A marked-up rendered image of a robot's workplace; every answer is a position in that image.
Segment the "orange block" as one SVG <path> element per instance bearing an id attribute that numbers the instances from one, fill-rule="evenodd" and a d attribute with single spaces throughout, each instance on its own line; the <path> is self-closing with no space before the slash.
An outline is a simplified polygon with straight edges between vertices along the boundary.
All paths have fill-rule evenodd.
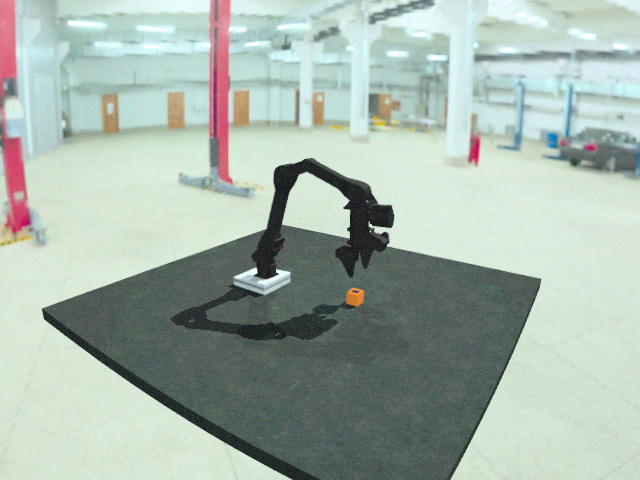
<path id="1" fill-rule="evenodd" d="M 359 306 L 363 302 L 364 302 L 364 291 L 352 289 L 349 292 L 347 292 L 348 304 Z"/>

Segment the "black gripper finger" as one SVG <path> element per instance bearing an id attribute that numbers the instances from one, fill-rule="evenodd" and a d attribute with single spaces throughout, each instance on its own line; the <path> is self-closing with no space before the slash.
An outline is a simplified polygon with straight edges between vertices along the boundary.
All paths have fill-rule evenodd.
<path id="1" fill-rule="evenodd" d="M 353 278 L 354 275 L 354 268 L 355 268 L 355 262 L 359 259 L 355 259 L 355 260 L 347 260 L 347 259 L 342 259 L 342 258 L 338 258 L 341 260 L 342 264 L 344 265 L 348 275 L 350 278 Z"/>
<path id="2" fill-rule="evenodd" d="M 369 265 L 369 262 L 370 262 L 370 258 L 372 256 L 373 251 L 375 251 L 375 250 L 376 249 L 370 248 L 370 247 L 365 247 L 365 248 L 359 250 L 364 269 L 368 268 L 368 265 Z"/>

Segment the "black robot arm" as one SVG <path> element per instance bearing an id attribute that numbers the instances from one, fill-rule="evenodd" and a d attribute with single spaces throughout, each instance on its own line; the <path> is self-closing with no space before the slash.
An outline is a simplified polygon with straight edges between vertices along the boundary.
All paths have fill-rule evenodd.
<path id="1" fill-rule="evenodd" d="M 350 225 L 391 228 L 394 222 L 392 204 L 378 204 L 371 193 L 370 186 L 362 181 L 347 178 L 338 172 L 319 163 L 314 158 L 307 158 L 297 163 L 278 166 L 274 171 L 274 195 L 267 222 L 267 227 L 261 236 L 257 250 L 252 255 L 257 262 L 257 274 L 254 277 L 270 279 L 279 275 L 273 257 L 283 248 L 285 237 L 280 230 L 291 188 L 299 175 L 309 173 L 339 189 L 350 201 L 343 209 L 350 210 Z M 375 228 L 365 233 L 363 246 L 368 245 L 378 252 L 385 250 L 389 243 L 389 234 L 376 233 Z"/>

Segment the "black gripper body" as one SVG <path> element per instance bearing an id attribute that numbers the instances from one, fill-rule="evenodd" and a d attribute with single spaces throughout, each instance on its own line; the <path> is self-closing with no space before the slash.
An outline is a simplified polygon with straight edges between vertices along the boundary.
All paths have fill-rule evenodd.
<path id="1" fill-rule="evenodd" d="M 370 230 L 372 227 L 367 226 L 352 226 L 347 228 L 347 231 L 350 232 L 350 240 L 347 241 L 347 244 L 350 246 L 342 246 L 335 251 L 335 257 L 347 259 L 347 260 L 355 260 L 359 257 L 359 250 L 365 248 L 363 246 L 363 240 L 365 237 L 365 233 Z"/>

